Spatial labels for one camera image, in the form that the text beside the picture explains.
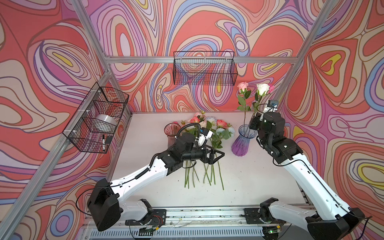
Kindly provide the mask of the purple blue glass vase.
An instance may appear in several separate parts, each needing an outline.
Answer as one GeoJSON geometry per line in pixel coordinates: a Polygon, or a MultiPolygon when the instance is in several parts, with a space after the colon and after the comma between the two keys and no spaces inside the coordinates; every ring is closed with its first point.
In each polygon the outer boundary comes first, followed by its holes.
{"type": "Polygon", "coordinates": [[[249,128],[249,125],[239,127],[239,136],[232,144],[232,153],[237,157],[243,157],[248,153],[251,140],[255,139],[257,131],[249,128]]]}

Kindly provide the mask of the white cream rose stem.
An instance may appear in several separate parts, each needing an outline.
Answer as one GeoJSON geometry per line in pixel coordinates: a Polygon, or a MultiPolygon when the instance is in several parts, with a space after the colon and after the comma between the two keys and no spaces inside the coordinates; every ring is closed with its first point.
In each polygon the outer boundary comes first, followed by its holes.
{"type": "Polygon", "coordinates": [[[257,89],[255,93],[255,102],[253,103],[253,115],[249,124],[250,131],[254,131],[255,137],[257,136],[257,131],[255,127],[257,124],[254,124],[254,118],[256,117],[256,113],[260,112],[260,106],[262,105],[262,99],[264,96],[267,96],[270,92],[271,86],[269,84],[257,84],[257,89]]]}

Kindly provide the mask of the light pink rose stem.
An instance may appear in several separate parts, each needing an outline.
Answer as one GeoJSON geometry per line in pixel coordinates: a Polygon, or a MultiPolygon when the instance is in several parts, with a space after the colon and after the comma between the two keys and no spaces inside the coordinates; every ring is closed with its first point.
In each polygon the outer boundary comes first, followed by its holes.
{"type": "Polygon", "coordinates": [[[244,113],[243,127],[245,127],[247,112],[251,110],[251,107],[247,104],[247,99],[251,95],[251,90],[248,88],[249,84],[247,82],[241,82],[238,84],[238,108],[237,110],[242,111],[244,113]]]}

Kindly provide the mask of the hot pink rose stem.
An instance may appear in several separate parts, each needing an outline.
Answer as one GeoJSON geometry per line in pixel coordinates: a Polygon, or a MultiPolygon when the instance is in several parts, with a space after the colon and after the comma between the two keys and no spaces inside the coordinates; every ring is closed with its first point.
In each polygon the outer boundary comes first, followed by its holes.
{"type": "Polygon", "coordinates": [[[268,94],[271,94],[274,89],[275,89],[275,86],[269,85],[268,94]]]}

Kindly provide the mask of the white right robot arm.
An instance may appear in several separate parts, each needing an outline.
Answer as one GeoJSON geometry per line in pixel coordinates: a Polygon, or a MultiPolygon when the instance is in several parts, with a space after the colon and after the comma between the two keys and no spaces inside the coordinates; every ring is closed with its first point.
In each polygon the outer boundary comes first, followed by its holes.
{"type": "Polygon", "coordinates": [[[282,220],[309,232],[315,240],[341,240],[366,216],[351,208],[312,167],[298,144],[284,136],[285,119],[277,112],[257,113],[249,128],[258,133],[259,145],[295,179],[314,205],[306,210],[270,198],[260,204],[254,216],[263,223],[282,220]]]}

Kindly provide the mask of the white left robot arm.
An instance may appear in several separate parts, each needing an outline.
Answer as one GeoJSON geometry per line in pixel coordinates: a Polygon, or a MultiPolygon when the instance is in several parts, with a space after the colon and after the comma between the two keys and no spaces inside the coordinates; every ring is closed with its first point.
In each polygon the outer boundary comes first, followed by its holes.
{"type": "Polygon", "coordinates": [[[150,222],[154,211],[149,202],[145,199],[137,202],[128,200],[135,192],[183,168],[187,161],[213,165],[225,156],[224,152],[207,145],[208,139],[213,136],[212,131],[199,124],[195,127],[198,128],[197,136],[185,132],[185,127],[182,127],[175,136],[175,143],[167,150],[154,154],[147,166],[123,178],[111,182],[102,179],[96,183],[87,207],[98,231],[111,228],[121,219],[142,224],[150,222]]]}

